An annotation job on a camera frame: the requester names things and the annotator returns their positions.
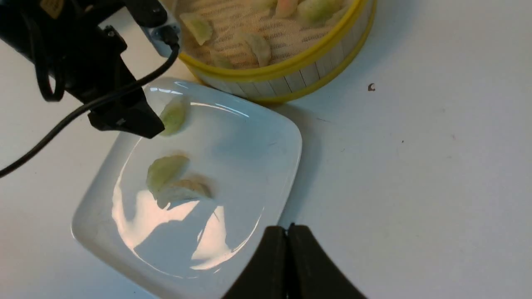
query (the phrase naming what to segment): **mesh cloth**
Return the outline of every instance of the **mesh cloth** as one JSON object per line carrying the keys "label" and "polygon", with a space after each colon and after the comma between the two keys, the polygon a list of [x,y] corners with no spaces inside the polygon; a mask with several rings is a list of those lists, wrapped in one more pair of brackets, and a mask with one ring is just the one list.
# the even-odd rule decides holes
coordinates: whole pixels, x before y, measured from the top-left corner
{"label": "mesh cloth", "polygon": [[178,21],[185,12],[201,15],[212,26],[213,34],[203,46],[194,36],[182,29],[183,51],[208,65],[213,65],[209,48],[227,57],[235,69],[258,68],[256,57],[244,45],[235,41],[239,30],[259,33],[271,48],[270,65],[296,56],[316,44],[333,27],[303,27],[294,19],[277,19],[275,9],[254,11],[250,0],[161,0],[172,11]]}

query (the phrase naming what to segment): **table surface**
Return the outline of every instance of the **table surface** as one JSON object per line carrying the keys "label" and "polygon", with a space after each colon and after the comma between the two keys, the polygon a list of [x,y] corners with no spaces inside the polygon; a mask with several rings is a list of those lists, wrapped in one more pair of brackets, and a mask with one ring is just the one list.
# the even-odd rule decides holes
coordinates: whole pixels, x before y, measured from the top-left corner
{"label": "table surface", "polygon": [[[527,0],[379,0],[355,61],[276,109],[304,140],[280,223],[309,225],[370,298],[530,297],[530,11]],[[125,11],[109,23],[135,76],[164,61]],[[45,103],[32,64],[0,53],[6,165],[79,103]],[[167,75],[193,80],[180,62]],[[70,231],[116,136],[82,117],[0,180],[2,297],[151,297]]]}

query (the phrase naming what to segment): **steamed dumpling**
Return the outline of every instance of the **steamed dumpling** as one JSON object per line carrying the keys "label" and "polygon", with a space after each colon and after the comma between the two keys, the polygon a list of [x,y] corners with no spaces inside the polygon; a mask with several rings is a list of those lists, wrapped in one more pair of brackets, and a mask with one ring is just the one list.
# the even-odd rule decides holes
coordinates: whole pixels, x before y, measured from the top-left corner
{"label": "steamed dumpling", "polygon": [[213,49],[210,49],[209,52],[211,53],[212,64],[214,64],[215,67],[222,69],[233,68],[233,64],[223,54]]}
{"label": "steamed dumpling", "polygon": [[332,15],[332,17],[329,20],[327,20],[327,22],[325,22],[325,25],[333,26],[336,23],[338,23],[338,21],[344,16],[344,14],[347,12],[348,9],[349,9],[349,6],[346,6],[342,8],[341,10],[335,12]]}
{"label": "steamed dumpling", "polygon": [[202,16],[195,13],[182,13],[179,17],[200,46],[211,39],[212,27]]}
{"label": "steamed dumpling", "polygon": [[159,116],[164,125],[164,131],[159,135],[170,136],[177,133],[185,122],[186,112],[187,103],[183,99],[173,99],[168,103]]}
{"label": "steamed dumpling", "polygon": [[287,18],[297,9],[298,0],[278,0],[275,8],[275,17]]}
{"label": "steamed dumpling", "polygon": [[197,198],[209,198],[209,191],[202,184],[191,180],[180,180],[166,184],[155,197],[157,205],[161,209],[172,202]]}
{"label": "steamed dumpling", "polygon": [[148,190],[154,195],[158,194],[166,183],[181,175],[188,162],[187,157],[180,155],[162,157],[153,161],[146,176]]}
{"label": "steamed dumpling", "polygon": [[251,52],[257,57],[260,67],[266,67],[270,63],[270,44],[260,34],[239,31],[235,37],[240,43],[251,49]]}
{"label": "steamed dumpling", "polygon": [[316,26],[342,8],[343,0],[305,0],[297,6],[297,19],[305,26]]}

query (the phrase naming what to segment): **white plate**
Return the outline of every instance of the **white plate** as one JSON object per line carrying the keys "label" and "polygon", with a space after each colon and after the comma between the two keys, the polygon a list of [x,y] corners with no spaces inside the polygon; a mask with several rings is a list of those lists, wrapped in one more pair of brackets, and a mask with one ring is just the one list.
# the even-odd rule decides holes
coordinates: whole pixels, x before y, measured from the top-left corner
{"label": "white plate", "polygon": [[[121,133],[78,207],[75,238],[102,261],[163,298],[218,298],[276,225],[301,155],[287,118],[217,90],[162,78],[146,88],[156,112],[191,96],[187,123],[172,137]],[[213,200],[157,207],[145,180],[157,158],[184,153],[184,178]]]}

